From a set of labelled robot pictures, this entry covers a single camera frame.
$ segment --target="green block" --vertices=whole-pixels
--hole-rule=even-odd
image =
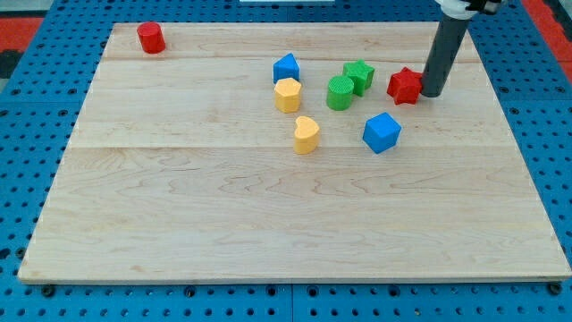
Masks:
[[[363,59],[343,65],[343,74],[354,81],[354,94],[360,97],[364,96],[366,89],[372,87],[374,72],[374,67],[366,64]]]
[[[334,76],[328,83],[326,104],[334,111],[343,111],[351,105],[354,81],[347,76]]]

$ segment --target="yellow block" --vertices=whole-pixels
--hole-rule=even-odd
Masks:
[[[276,108],[284,113],[297,112],[300,107],[302,84],[293,78],[282,79],[274,87]]]
[[[307,116],[299,116],[296,119],[294,131],[294,152],[308,154],[320,143],[320,126]]]

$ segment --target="blue block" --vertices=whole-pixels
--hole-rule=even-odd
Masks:
[[[300,81],[300,68],[292,53],[287,54],[274,64],[274,84],[278,80],[290,77]]]
[[[382,153],[397,143],[401,126],[388,113],[367,120],[364,141],[375,153]]]

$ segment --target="blue perforated surface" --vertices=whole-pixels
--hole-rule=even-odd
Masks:
[[[249,7],[236,0],[56,1],[0,95],[0,320],[572,320],[570,282],[561,289],[547,284],[57,286],[47,297],[42,292],[49,288],[22,285],[15,276],[114,22],[439,17],[433,0],[338,0],[325,7]],[[477,17],[470,32],[570,258],[572,88],[520,2],[497,16]]]

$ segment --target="wood grain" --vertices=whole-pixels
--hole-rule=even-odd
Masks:
[[[469,36],[443,95],[395,106],[434,23],[164,24],[145,55],[118,24],[19,272],[30,284],[451,283],[571,275]],[[273,106],[272,64],[301,68],[302,106]],[[364,58],[373,86],[325,105]],[[389,112],[396,148],[365,121]],[[320,124],[293,153],[294,120]]]

